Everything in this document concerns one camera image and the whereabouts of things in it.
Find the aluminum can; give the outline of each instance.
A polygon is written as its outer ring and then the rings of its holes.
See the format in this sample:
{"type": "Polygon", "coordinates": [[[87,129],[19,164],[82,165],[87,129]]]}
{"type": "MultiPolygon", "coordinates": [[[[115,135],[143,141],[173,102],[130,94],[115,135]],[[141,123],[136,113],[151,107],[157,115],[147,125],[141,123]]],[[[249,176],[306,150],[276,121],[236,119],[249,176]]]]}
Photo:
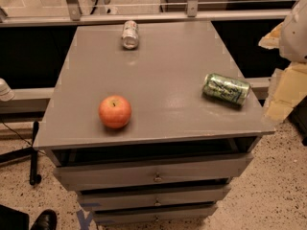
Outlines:
{"type": "Polygon", "coordinates": [[[129,20],[124,24],[123,34],[122,34],[123,46],[126,49],[134,49],[137,47],[138,38],[138,25],[135,21],[129,20]]]}
{"type": "Polygon", "coordinates": [[[219,74],[208,74],[204,79],[203,93],[237,105],[244,105],[250,90],[246,81],[235,80],[219,74]]]}

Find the cable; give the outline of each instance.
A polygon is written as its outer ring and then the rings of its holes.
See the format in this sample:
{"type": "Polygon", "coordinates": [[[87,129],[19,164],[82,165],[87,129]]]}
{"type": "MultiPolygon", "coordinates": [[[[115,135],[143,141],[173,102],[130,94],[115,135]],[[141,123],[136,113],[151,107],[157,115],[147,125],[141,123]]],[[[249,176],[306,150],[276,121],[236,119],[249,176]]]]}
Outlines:
{"type": "Polygon", "coordinates": [[[28,143],[28,145],[30,145],[30,146],[32,145],[30,142],[28,142],[26,139],[24,139],[17,131],[13,130],[13,129],[10,128],[8,125],[6,125],[6,124],[3,122],[2,119],[0,119],[0,120],[1,120],[1,123],[2,123],[6,128],[8,128],[10,131],[14,132],[16,135],[18,135],[18,137],[19,137],[21,140],[25,141],[25,142],[28,143]]]}
{"type": "MultiPolygon", "coordinates": [[[[30,142],[28,142],[25,138],[23,138],[17,131],[13,130],[12,128],[10,128],[7,124],[5,124],[3,122],[2,119],[0,119],[1,123],[6,127],[8,128],[10,131],[14,132],[16,135],[18,135],[18,137],[23,140],[24,142],[26,142],[28,145],[32,146],[32,144],[30,142]]],[[[41,154],[45,155],[46,156],[46,153],[42,152],[41,150],[39,150],[38,152],[40,152],[41,154]]]]}

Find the white robot part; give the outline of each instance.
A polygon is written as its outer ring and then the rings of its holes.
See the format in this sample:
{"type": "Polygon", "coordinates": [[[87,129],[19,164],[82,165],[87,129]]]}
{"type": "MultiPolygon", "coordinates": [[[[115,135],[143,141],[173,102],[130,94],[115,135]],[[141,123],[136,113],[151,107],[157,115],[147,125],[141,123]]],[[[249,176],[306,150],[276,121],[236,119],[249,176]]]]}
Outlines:
{"type": "Polygon", "coordinates": [[[289,61],[307,63],[307,0],[299,0],[285,18],[279,53],[289,61]]]}
{"type": "Polygon", "coordinates": [[[8,84],[0,79],[0,101],[7,102],[14,97],[14,92],[10,89],[8,84]]]}

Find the green can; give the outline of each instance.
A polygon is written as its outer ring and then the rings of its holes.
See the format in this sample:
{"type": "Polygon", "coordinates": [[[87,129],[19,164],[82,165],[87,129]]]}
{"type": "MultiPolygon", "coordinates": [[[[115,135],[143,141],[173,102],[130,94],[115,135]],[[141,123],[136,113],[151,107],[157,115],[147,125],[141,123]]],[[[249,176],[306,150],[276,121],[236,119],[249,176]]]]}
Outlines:
{"type": "Polygon", "coordinates": [[[204,79],[203,93],[240,106],[244,105],[250,90],[246,81],[235,80],[219,74],[208,74],[204,79]]]}

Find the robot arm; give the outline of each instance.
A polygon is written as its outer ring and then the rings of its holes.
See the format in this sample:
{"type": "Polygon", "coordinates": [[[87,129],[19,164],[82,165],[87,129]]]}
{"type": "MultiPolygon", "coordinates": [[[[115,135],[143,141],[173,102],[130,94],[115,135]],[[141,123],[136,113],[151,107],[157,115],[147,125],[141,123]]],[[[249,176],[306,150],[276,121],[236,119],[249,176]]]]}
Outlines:
{"type": "Polygon", "coordinates": [[[293,62],[307,63],[307,0],[298,0],[280,31],[279,53],[293,62]]]}

